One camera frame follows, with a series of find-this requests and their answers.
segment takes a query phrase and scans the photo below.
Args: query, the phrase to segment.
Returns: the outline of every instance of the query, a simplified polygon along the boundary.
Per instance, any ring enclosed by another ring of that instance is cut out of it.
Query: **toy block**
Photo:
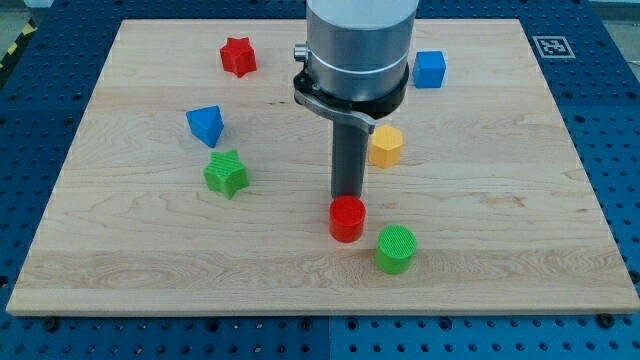
[[[386,169],[400,160],[402,153],[402,131],[384,125],[376,128],[371,135],[369,162]]]
[[[256,71],[256,54],[249,44],[249,38],[227,38],[227,43],[220,49],[222,68],[243,77],[244,74]]]
[[[418,242],[407,227],[390,225],[378,236],[376,265],[387,274],[402,274],[409,269]]]
[[[204,169],[204,178],[207,187],[211,191],[217,191],[227,199],[231,199],[235,193],[249,186],[247,168],[238,157],[238,150],[226,153],[211,153],[211,161]]]
[[[446,70],[442,51],[420,51],[413,63],[413,82],[418,89],[439,88]]]
[[[329,233],[334,239],[350,243],[362,236],[367,208],[355,196],[343,195],[329,207]]]
[[[207,146],[214,148],[218,143],[224,123],[218,106],[187,111],[187,121],[191,133]]]

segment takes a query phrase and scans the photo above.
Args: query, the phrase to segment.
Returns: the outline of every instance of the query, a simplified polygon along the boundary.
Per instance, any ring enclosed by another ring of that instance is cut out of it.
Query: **green star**
[[[204,178],[209,190],[221,192],[227,199],[249,186],[247,168],[240,162],[238,150],[212,152],[211,162],[204,168]]]

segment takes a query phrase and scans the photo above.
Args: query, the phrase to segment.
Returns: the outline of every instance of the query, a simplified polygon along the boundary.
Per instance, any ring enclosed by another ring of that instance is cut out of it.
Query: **blue pegboard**
[[[304,1],[58,0],[0,92],[0,303],[122,19],[302,18]],[[575,58],[534,51],[614,238],[640,280],[640,84],[584,0],[425,0],[420,18],[518,18]],[[0,358],[639,358],[640,317],[16,319]]]

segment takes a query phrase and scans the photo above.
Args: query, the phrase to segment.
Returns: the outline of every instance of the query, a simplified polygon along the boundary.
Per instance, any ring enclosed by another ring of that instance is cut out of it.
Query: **red cylinder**
[[[367,208],[355,196],[335,198],[329,208],[329,232],[334,239],[350,243],[362,236]]]

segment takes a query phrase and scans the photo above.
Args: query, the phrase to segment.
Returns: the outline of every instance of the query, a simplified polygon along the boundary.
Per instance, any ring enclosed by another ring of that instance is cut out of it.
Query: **star-shaped block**
[[[249,38],[227,38],[227,44],[220,49],[220,57],[224,71],[232,72],[239,78],[258,69]]]
[[[249,186],[247,168],[238,157],[238,150],[226,153],[212,152],[211,162],[204,169],[204,178],[211,191],[217,191],[227,199]]]
[[[220,107],[211,106],[187,111],[187,121],[191,133],[195,137],[211,148],[216,147],[222,129],[224,129]]]
[[[413,82],[418,89],[440,88],[446,70],[442,51],[420,51],[413,64]]]
[[[402,131],[384,125],[376,128],[371,134],[369,162],[386,169],[400,160],[402,152]]]

